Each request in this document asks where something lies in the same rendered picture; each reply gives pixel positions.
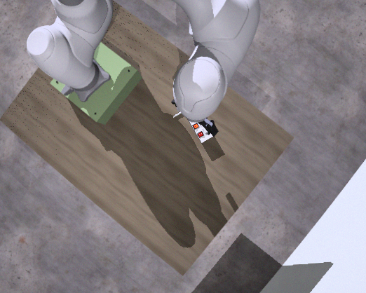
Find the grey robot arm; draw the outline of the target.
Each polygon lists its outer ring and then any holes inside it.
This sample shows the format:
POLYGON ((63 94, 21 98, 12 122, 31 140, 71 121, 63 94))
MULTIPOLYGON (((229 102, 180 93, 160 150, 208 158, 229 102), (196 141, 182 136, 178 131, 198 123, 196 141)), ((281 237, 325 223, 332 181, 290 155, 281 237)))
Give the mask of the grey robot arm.
MULTIPOLYGON (((43 72, 65 84, 62 94, 75 92, 86 102, 111 79, 93 57, 110 25, 113 1, 51 1, 57 19, 29 35, 27 51, 43 72)), ((196 47, 175 76, 173 95, 182 115, 198 123, 217 109, 248 52, 259 24, 259 0, 172 1, 186 13, 196 47)))

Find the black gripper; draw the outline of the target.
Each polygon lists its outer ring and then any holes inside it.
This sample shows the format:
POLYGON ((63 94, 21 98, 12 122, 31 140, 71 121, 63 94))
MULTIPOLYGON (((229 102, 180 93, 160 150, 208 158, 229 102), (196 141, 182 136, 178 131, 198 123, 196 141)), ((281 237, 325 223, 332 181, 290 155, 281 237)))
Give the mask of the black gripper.
MULTIPOLYGON (((173 99, 171 103, 175 104, 175 99, 173 99)), ((177 108, 177 105, 175 106, 177 108)), ((177 111, 179 112, 178 108, 177 111)), ((215 122, 213 120, 208 120, 207 118, 204 121, 198 122, 198 124, 202 125, 207 130, 206 135, 209 135, 211 133, 212 136, 214 137, 219 131, 215 126, 215 122)))

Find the white power strip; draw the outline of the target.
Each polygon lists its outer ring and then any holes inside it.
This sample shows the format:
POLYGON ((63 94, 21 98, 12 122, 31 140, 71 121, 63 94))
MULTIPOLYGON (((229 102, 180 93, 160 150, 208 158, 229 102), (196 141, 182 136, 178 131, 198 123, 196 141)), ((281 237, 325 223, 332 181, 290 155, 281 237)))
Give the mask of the white power strip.
MULTIPOLYGON (((173 118, 178 116, 179 114, 181 114, 181 112, 174 115, 173 118)), ((207 130, 202 125, 191 121, 189 121, 189 123, 191 124, 191 127, 194 129, 194 132, 196 133, 201 143, 213 137, 211 133, 209 135, 206 135, 207 130)))

